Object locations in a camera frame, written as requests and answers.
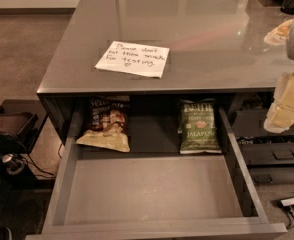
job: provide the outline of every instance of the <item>paper note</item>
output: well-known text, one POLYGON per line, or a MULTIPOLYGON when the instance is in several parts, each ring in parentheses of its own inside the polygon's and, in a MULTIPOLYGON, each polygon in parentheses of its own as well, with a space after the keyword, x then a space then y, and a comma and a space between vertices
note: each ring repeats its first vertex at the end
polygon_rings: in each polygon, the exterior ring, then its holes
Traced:
POLYGON ((169 48, 114 41, 97 69, 161 78, 169 48))

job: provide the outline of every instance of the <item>green package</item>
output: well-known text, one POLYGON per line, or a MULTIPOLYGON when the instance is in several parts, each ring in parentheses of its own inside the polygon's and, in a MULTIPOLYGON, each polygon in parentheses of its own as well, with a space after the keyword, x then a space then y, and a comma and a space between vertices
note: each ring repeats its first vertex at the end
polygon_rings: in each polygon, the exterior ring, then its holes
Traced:
POLYGON ((181 154, 221 153, 215 126, 214 100, 181 101, 179 121, 181 154))

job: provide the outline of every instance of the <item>floor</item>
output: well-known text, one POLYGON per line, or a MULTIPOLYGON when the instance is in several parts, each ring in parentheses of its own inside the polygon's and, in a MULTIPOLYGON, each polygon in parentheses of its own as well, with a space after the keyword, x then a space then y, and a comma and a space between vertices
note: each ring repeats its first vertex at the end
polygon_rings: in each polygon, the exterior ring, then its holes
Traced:
MULTIPOLYGON (((38 85, 70 17, 70 14, 0 15, 0 104, 4 99, 37 99, 38 85)), ((31 156, 40 168, 56 174, 59 155, 63 154, 60 145, 47 121, 31 156)), ((42 174, 35 168, 32 171, 42 174)), ((289 224, 289 217, 275 206, 275 201, 294 196, 294 184, 258 186, 257 191, 270 222, 289 224)), ((10 227, 14 240, 41 233, 50 196, 50 189, 11 191, 0 214, 0 227, 10 227)), ((294 240, 294 228, 277 239, 294 240)))

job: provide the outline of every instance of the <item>open drawer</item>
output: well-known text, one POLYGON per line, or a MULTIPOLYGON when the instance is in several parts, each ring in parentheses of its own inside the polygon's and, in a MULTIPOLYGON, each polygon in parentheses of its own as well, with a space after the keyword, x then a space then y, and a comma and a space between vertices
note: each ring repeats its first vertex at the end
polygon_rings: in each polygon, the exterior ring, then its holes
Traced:
MULTIPOLYGON (((223 153, 182 156, 177 114, 153 109, 146 97, 134 100, 152 111, 131 115, 128 154, 75 143, 79 102, 42 234, 27 239, 274 239, 287 232, 268 222, 223 109, 223 153)), ((159 108, 168 100, 158 97, 159 108)))

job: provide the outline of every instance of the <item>desk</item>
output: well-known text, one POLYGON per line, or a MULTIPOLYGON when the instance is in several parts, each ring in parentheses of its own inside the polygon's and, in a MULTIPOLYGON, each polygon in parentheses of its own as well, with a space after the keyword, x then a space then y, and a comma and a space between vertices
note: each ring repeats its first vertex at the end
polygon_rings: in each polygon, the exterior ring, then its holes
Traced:
POLYGON ((245 92, 273 91, 281 73, 294 70, 285 47, 262 41, 285 19, 256 0, 81 0, 38 89, 65 143, 41 237, 272 239, 285 233, 283 224, 268 222, 230 125, 245 92), (169 47, 162 78, 95 69, 114 40, 169 47), (142 108, 132 123, 149 128, 129 154, 75 144, 93 95, 130 95, 131 106, 142 108), (179 155, 168 123, 177 114, 157 112, 182 95, 219 98, 222 155, 179 155), (156 107, 155 113, 146 115, 144 107, 156 107), (162 137, 150 143, 148 134, 162 137))

